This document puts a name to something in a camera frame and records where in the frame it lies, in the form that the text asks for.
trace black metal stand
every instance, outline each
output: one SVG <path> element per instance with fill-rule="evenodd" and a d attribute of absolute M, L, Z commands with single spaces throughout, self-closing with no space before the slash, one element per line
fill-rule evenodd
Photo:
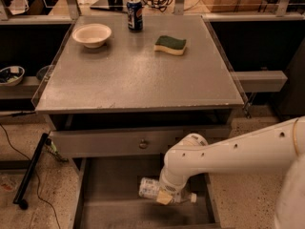
<path fill-rule="evenodd" d="M 28 188 L 28 184 L 31 180 L 31 176 L 35 170 L 36 163 L 41 155 L 42 148 L 44 147 L 44 144 L 48 138 L 48 134 L 43 133 L 40 137 L 39 143 L 37 145 L 37 148 L 35 150 L 34 155 L 32 156 L 32 159 L 30 161 L 30 165 L 28 167 L 27 172 L 25 173 L 25 176 L 23 177 L 23 180 L 19 186 L 18 192 L 15 196 L 15 199 L 13 200 L 14 204 L 18 204 L 19 207 L 23 210 L 28 209 L 29 205 L 25 199 L 23 199 L 24 194 L 26 193 L 26 190 Z"/>

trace black metal rod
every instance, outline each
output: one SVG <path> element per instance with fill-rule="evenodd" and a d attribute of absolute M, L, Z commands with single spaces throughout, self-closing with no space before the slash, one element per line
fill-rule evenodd
<path fill-rule="evenodd" d="M 32 173 L 35 170 L 36 163 L 40 157 L 42 148 L 44 147 L 44 144 L 45 144 L 48 136 L 49 136 L 48 134 L 41 135 L 37 148 L 31 158 L 29 168 L 28 168 L 27 172 L 25 173 L 23 180 L 19 186 L 18 192 L 15 196 L 15 199 L 13 200 L 14 204 L 19 204 L 21 202 L 21 200 L 23 199 L 23 196 L 25 195 L 26 190 L 28 188 L 28 184 L 30 182 Z"/>

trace concrete floor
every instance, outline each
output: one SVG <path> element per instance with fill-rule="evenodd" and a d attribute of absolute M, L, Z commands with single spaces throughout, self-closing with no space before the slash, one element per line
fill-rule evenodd
<path fill-rule="evenodd" d="M 242 135 L 278 122 L 268 106 L 253 106 L 252 118 L 236 113 L 232 122 L 231 137 Z M 48 125 L 39 115 L 1 118 L 0 123 L 7 129 L 11 144 L 32 156 L 42 133 L 49 131 Z M 5 133 L 0 129 L 1 160 L 24 159 L 9 145 Z M 40 197 L 50 202 L 58 216 L 61 228 L 69 228 L 72 208 L 75 206 L 77 175 L 69 163 L 58 163 L 45 150 L 36 170 L 41 179 Z M 20 184 L 22 174 L 6 174 Z M 276 174 L 211 175 L 214 200 L 223 228 L 258 229 L 273 228 L 275 203 L 280 192 L 283 172 Z M 23 211 L 12 204 L 15 192 L 0 187 L 0 224 L 2 229 L 11 228 L 58 228 L 51 207 L 38 199 L 38 179 L 34 176 L 24 198 L 29 209 Z"/>

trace gray tabletop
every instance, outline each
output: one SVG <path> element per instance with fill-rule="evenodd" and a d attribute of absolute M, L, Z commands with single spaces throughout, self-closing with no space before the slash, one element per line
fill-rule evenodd
<path fill-rule="evenodd" d="M 38 113 L 111 113 L 233 108 L 243 100 L 200 15 L 145 16 L 130 32 L 127 15 L 81 16 L 102 23 L 107 45 L 87 49 L 70 37 L 43 92 Z M 155 52 L 160 35 L 187 39 L 182 56 Z"/>

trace sponge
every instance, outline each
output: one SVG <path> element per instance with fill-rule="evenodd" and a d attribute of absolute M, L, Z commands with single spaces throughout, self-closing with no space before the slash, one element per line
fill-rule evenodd
<path fill-rule="evenodd" d="M 180 40 L 168 35 L 161 35 L 154 44 L 154 50 L 179 56 L 184 53 L 186 43 L 186 39 Z"/>

